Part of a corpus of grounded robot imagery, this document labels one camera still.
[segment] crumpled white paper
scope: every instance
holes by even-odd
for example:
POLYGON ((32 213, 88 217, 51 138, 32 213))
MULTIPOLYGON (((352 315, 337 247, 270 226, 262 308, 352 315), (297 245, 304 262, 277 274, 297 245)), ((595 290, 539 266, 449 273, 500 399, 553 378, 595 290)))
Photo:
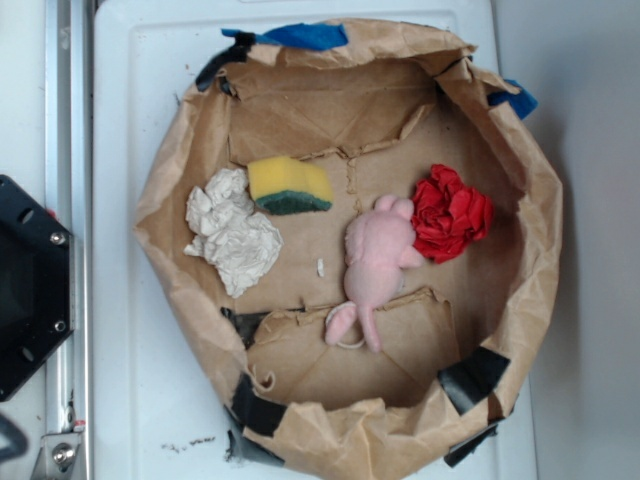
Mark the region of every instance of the crumpled white paper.
POLYGON ((196 236, 184 253, 214 265, 233 298, 271 269, 283 244, 269 219, 253 213, 248 184, 244 170, 224 168, 204 191, 194 187, 187 200, 186 220, 196 236))

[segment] blue tape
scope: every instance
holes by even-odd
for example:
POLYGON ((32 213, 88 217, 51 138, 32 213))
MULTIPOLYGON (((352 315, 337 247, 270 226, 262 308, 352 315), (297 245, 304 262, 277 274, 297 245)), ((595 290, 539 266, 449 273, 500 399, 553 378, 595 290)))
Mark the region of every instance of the blue tape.
MULTIPOLYGON (((235 37, 238 33, 241 33, 241 30, 222 29, 225 37, 235 37)), ((299 23, 275 28, 261 35, 256 34, 256 43, 322 51, 342 47, 349 43, 349 39, 343 25, 299 23)))
POLYGON ((505 79, 505 81, 515 87, 518 87, 520 89, 520 93, 513 94, 509 92, 494 92, 487 96, 487 101, 492 107, 500 105, 503 102, 509 102, 511 108, 513 108, 518 117, 524 120, 537 108, 538 101, 515 80, 505 79))

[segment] stuffed animal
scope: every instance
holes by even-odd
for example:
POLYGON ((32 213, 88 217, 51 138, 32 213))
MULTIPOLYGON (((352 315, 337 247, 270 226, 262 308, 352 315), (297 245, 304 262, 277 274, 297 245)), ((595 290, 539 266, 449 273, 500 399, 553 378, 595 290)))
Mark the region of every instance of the stuffed animal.
POLYGON ((372 211, 360 215, 347 228, 347 272, 344 290, 349 302, 327 317, 325 341, 336 345, 358 319, 369 349, 379 352, 382 342, 373 318, 374 309, 391 300, 403 287, 403 268, 419 267, 425 259, 413 243, 413 202, 395 195, 380 197, 372 211))

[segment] paper bag bin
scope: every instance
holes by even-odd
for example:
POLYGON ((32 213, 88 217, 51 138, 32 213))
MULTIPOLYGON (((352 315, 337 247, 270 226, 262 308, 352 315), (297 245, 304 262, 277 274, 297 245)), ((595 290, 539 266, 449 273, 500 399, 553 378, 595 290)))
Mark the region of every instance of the paper bag bin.
POLYGON ((465 449, 453 447, 512 412, 553 309, 562 188, 509 103, 490 105, 519 89, 476 67, 475 47, 407 23, 328 24, 346 45, 236 34, 185 93, 135 230, 246 439, 322 478, 403 478, 443 455, 455 463, 465 449), (333 207, 271 217, 280 256, 232 299, 213 267, 183 253, 186 199, 222 168, 281 154, 325 168, 333 207), (382 353, 328 347, 324 318, 345 300, 347 224, 382 194, 410 197, 436 163, 491 197, 490 234, 407 272, 376 312, 382 353))

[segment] sponge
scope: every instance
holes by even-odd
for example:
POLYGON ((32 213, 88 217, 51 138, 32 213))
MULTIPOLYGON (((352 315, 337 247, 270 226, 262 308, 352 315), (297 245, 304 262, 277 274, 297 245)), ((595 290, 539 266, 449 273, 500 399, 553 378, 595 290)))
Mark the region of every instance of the sponge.
POLYGON ((271 214, 331 208, 333 190, 322 167, 282 156, 251 162, 248 170, 251 198, 271 214))

